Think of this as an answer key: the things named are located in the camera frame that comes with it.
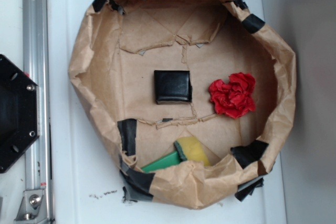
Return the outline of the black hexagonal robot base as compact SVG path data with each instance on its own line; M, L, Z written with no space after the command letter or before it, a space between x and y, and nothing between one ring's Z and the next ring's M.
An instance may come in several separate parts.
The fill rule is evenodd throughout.
M1 55L1 173L39 137L38 85Z

